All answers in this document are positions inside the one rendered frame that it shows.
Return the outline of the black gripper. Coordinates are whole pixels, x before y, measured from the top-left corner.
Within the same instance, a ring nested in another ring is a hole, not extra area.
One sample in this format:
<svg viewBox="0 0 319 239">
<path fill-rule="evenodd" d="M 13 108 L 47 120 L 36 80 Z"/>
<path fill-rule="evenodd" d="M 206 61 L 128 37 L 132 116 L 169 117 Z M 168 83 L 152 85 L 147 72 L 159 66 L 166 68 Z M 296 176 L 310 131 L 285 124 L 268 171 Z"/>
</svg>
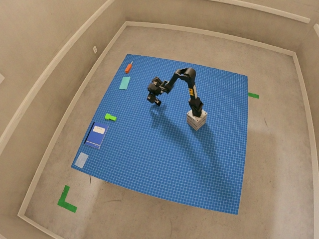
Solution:
<svg viewBox="0 0 319 239">
<path fill-rule="evenodd" d="M 151 92 L 152 93 L 152 92 Z M 155 98 L 156 96 L 158 95 L 162 95 L 161 93 L 158 92 L 158 88 L 156 88 L 156 91 L 154 93 L 152 93 L 152 95 L 149 93 L 149 96 L 147 96 L 147 100 L 150 102 L 150 103 L 154 103 L 155 102 Z"/>
</svg>

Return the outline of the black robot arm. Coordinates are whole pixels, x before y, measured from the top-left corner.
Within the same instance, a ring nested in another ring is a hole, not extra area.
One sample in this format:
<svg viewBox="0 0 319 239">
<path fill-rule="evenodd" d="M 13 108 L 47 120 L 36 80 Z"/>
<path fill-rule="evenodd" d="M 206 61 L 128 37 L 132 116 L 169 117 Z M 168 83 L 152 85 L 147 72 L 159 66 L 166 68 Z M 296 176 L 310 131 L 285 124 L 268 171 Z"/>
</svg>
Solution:
<svg viewBox="0 0 319 239">
<path fill-rule="evenodd" d="M 183 75 L 181 75 L 183 74 Z M 175 82 L 178 78 L 184 80 L 188 84 L 188 89 L 190 93 L 190 99 L 188 101 L 189 106 L 192 110 L 192 116 L 201 117 L 203 103 L 200 98 L 197 96 L 196 85 L 195 85 L 195 77 L 196 71 L 193 68 L 183 68 L 177 69 L 170 79 L 170 81 L 164 80 L 163 82 L 159 79 L 159 77 L 155 77 L 152 79 L 152 83 L 148 86 L 148 91 L 154 93 L 156 88 L 158 87 L 159 93 L 170 93 L 173 89 Z M 166 84 L 166 85 L 165 85 Z M 197 110 L 198 109 L 198 110 Z"/>
</svg>

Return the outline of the small green block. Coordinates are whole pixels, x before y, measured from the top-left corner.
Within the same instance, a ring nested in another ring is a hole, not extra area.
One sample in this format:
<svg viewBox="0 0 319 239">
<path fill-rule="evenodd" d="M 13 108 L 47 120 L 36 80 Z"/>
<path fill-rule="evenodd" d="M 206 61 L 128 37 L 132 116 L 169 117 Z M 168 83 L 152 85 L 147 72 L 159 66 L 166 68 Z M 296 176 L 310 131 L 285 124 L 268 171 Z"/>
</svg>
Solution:
<svg viewBox="0 0 319 239">
<path fill-rule="evenodd" d="M 114 120 L 114 121 L 116 121 L 116 117 L 114 117 L 114 116 L 111 116 L 110 114 L 106 114 L 106 116 L 105 116 L 105 119 L 107 119 L 107 120 Z"/>
</svg>

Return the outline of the black strip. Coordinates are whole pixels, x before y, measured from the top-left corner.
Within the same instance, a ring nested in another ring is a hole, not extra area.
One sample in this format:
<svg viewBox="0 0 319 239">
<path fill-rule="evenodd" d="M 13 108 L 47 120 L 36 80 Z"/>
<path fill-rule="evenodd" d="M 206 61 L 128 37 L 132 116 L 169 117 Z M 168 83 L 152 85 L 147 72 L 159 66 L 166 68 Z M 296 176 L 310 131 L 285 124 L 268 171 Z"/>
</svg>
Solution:
<svg viewBox="0 0 319 239">
<path fill-rule="evenodd" d="M 158 99 L 158 98 L 155 98 L 156 100 L 155 100 L 155 103 L 158 105 L 158 106 L 160 106 L 160 104 L 161 104 L 161 101 Z"/>
</svg>

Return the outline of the blue work mat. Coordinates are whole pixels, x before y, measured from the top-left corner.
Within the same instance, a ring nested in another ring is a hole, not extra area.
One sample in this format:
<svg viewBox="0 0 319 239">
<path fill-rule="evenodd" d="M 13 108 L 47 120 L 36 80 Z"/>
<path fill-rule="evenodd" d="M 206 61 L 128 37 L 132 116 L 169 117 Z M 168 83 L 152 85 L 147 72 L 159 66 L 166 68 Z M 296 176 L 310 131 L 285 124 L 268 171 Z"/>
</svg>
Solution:
<svg viewBox="0 0 319 239">
<path fill-rule="evenodd" d="M 133 63 L 132 63 L 133 62 Z M 132 63 L 129 73 L 125 70 Z M 206 123 L 187 123 L 190 93 L 178 78 L 170 93 L 150 103 L 156 76 L 170 81 L 177 69 L 196 70 L 197 96 Z M 121 90 L 123 77 L 130 77 Z M 106 114 L 117 117 L 105 119 Z M 108 125 L 99 149 L 84 144 L 93 122 Z M 238 215 L 247 145 L 248 76 L 212 67 L 127 54 L 105 92 L 71 168 L 164 200 Z M 75 165 L 80 153 L 88 158 Z"/>
</svg>

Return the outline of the teal flat rectangular pad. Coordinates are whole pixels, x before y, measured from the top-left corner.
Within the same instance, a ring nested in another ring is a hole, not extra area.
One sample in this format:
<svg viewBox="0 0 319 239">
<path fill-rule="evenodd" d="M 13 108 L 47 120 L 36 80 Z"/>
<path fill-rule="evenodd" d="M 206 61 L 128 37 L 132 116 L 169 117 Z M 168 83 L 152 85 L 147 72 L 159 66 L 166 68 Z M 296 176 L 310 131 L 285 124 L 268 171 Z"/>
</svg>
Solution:
<svg viewBox="0 0 319 239">
<path fill-rule="evenodd" d="M 126 90 L 130 81 L 130 77 L 123 77 L 120 88 L 121 90 Z"/>
</svg>

